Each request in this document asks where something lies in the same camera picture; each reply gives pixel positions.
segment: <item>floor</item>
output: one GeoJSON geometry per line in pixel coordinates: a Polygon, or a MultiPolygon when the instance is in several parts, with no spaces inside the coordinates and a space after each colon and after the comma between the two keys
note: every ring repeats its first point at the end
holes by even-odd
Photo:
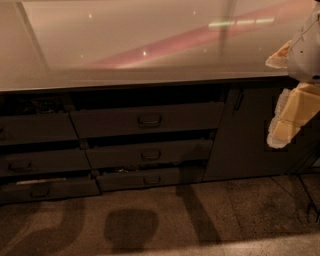
{"type": "MultiPolygon", "coordinates": [[[[320,205],[320,175],[303,175],[320,205]]],[[[0,207],[0,255],[315,255],[320,224],[297,176],[0,207]]]]}

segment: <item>drawer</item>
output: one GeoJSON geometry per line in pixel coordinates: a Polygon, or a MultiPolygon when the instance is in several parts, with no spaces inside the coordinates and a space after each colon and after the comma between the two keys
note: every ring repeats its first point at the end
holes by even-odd
{"type": "Polygon", "coordinates": [[[101,191],[166,186],[202,181],[200,167],[167,168],[128,173],[110,173],[97,177],[101,191]]]}
{"type": "Polygon", "coordinates": [[[66,181],[0,186],[0,204],[99,195],[94,180],[74,178],[66,181]]]}
{"type": "Polygon", "coordinates": [[[76,149],[0,157],[0,177],[89,169],[84,151],[76,149]]]}
{"type": "Polygon", "coordinates": [[[93,169],[208,159],[211,140],[146,143],[86,150],[93,169]]]}
{"type": "Polygon", "coordinates": [[[76,139],[66,113],[0,117],[0,146],[76,139]]]}
{"type": "Polygon", "coordinates": [[[80,138],[217,128],[222,102],[70,113],[80,138]]]}

